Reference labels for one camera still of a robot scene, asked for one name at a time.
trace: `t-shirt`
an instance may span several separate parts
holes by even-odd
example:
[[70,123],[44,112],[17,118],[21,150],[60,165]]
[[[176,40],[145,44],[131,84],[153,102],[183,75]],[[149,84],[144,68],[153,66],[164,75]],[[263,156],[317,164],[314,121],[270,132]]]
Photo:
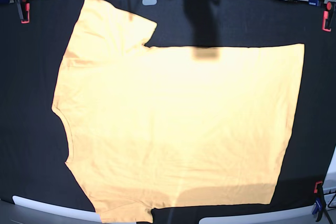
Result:
[[156,23],[85,0],[52,110],[69,167],[103,222],[151,209],[269,204],[304,45],[148,48]]

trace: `black cloth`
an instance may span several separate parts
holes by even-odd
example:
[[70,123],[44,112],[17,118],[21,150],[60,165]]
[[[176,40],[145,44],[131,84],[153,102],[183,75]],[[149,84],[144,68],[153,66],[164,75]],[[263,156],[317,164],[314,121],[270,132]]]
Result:
[[[26,25],[20,23],[15,5],[0,6],[2,200],[12,202],[17,195],[94,211],[64,164],[65,130],[51,111],[58,68],[83,1],[34,1]],[[147,46],[305,44],[293,133],[271,204],[154,209],[154,223],[194,224],[204,217],[313,204],[315,183],[324,180],[336,144],[336,27],[331,33],[322,31],[322,9],[279,0],[157,0],[154,6],[143,6],[142,0],[107,1],[158,23]]]

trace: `yellow t-shirt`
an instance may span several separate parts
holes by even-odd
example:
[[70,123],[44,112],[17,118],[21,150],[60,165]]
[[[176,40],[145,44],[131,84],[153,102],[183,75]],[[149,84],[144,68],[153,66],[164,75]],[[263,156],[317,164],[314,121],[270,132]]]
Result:
[[153,208],[269,204],[304,45],[147,48],[155,27],[85,0],[60,65],[52,109],[96,212],[152,222]]

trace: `wire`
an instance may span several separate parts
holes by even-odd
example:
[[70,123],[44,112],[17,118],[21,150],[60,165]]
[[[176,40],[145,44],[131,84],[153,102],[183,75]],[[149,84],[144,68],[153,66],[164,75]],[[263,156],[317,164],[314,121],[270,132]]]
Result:
[[331,201],[329,201],[329,203],[328,203],[328,207],[331,208],[331,209],[332,209],[332,208],[336,208],[336,207],[331,207],[331,206],[330,206],[330,204],[331,204],[331,203],[333,202],[333,200],[335,199],[335,196],[336,196],[336,194],[334,194],[334,196],[332,196]]

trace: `short sleeve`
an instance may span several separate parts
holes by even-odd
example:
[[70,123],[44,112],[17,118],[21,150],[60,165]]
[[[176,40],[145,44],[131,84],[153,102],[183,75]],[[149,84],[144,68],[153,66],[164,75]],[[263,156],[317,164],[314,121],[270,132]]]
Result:
[[85,0],[63,61],[70,67],[103,66],[145,44],[155,28],[155,22],[104,0]]

